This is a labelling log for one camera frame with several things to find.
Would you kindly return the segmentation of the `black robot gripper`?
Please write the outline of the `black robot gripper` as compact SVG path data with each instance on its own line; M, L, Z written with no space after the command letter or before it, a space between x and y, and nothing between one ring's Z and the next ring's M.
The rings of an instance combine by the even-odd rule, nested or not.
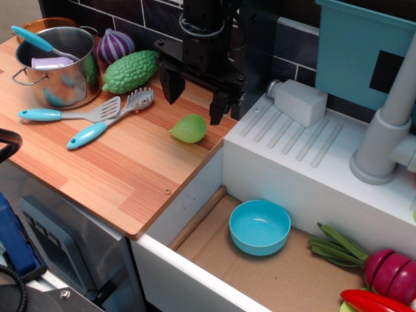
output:
M165 99L175 103L185 89L185 81L200 85L213 94L209 116L211 125L219 125L236 101L244 98L246 78L228 58L225 21L214 29L208 29L202 21L181 19L181 42L155 41L159 53L159 78Z

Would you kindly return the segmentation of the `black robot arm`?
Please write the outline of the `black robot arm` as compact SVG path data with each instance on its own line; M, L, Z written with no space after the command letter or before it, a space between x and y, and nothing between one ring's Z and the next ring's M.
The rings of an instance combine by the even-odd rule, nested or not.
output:
M213 94L211 124L218 125L244 98L244 74L229 59L233 23L241 22L243 1L184 1L179 26L181 42L157 40L159 78L166 100L174 103L186 81Z

